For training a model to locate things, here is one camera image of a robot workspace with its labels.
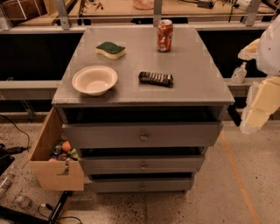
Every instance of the green sponge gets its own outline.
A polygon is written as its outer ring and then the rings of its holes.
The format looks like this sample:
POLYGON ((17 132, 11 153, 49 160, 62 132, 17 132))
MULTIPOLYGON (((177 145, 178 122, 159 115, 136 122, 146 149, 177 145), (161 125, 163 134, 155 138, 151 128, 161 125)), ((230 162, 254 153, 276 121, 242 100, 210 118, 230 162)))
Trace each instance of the green sponge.
POLYGON ((96 53, 100 53, 111 60, 118 60, 125 54, 125 47, 112 42, 104 42, 95 48, 96 53))

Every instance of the red soda can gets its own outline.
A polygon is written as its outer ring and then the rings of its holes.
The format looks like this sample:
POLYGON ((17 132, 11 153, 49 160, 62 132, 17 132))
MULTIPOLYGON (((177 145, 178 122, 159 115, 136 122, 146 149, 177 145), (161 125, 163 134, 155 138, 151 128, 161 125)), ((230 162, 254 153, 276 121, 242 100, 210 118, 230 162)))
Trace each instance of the red soda can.
POLYGON ((173 24, 170 19, 162 19, 157 25, 157 50, 165 53, 172 49, 173 24))

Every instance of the speckled floor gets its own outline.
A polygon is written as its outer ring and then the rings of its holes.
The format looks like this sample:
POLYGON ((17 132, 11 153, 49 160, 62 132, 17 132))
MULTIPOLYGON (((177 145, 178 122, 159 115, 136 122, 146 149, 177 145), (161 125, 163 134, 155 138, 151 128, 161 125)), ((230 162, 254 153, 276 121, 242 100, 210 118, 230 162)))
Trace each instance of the speckled floor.
MULTIPOLYGON (((13 125, 0 125, 0 143, 6 147, 26 145, 26 135, 13 125)), ((86 186, 85 191, 74 192, 68 198, 60 217, 78 217, 84 224, 280 223, 280 122, 269 121, 262 131, 252 135, 242 134, 232 122, 224 125, 186 194, 95 194, 86 186)), ((32 142, 41 122, 18 120, 17 126, 30 135, 32 142)), ((22 168, 26 155, 23 152, 15 156, 12 166, 17 176, 0 205, 23 211, 16 203, 22 194, 36 206, 48 203, 55 207, 61 192, 40 188, 29 164, 22 168)), ((48 216, 50 211, 42 208, 41 213, 48 216)), ((39 213, 35 215, 44 219, 39 213)), ((79 222, 69 218, 58 223, 79 222)))

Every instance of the white bowl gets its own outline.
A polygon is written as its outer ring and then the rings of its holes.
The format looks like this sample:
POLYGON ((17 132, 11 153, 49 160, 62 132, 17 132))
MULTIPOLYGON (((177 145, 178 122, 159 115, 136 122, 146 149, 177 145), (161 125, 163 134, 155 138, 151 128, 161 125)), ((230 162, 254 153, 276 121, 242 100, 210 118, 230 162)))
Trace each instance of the white bowl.
POLYGON ((81 69, 72 79, 73 87, 88 95, 103 95, 117 81, 116 72, 107 66, 89 66, 81 69))

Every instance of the drawer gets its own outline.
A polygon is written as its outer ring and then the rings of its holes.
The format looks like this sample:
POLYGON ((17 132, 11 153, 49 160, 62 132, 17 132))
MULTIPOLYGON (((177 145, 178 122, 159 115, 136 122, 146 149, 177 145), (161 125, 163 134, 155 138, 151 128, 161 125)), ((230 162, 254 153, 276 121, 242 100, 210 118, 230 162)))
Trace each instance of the drawer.
POLYGON ((79 191, 84 189, 84 173, 78 161, 49 162, 53 146, 61 139, 62 121, 55 108, 46 117, 28 155, 31 168, 44 190, 79 191))
POLYGON ((198 172, 204 156, 181 157, 84 157, 86 175, 110 173, 198 172))
POLYGON ((142 178, 126 178, 126 175, 121 175, 119 178, 110 177, 111 175, 107 178, 92 176, 89 185, 96 193, 185 192, 193 186, 194 178, 191 178, 188 173, 165 175, 151 174, 142 178))
POLYGON ((74 148, 213 146, 221 122, 64 124, 74 148))

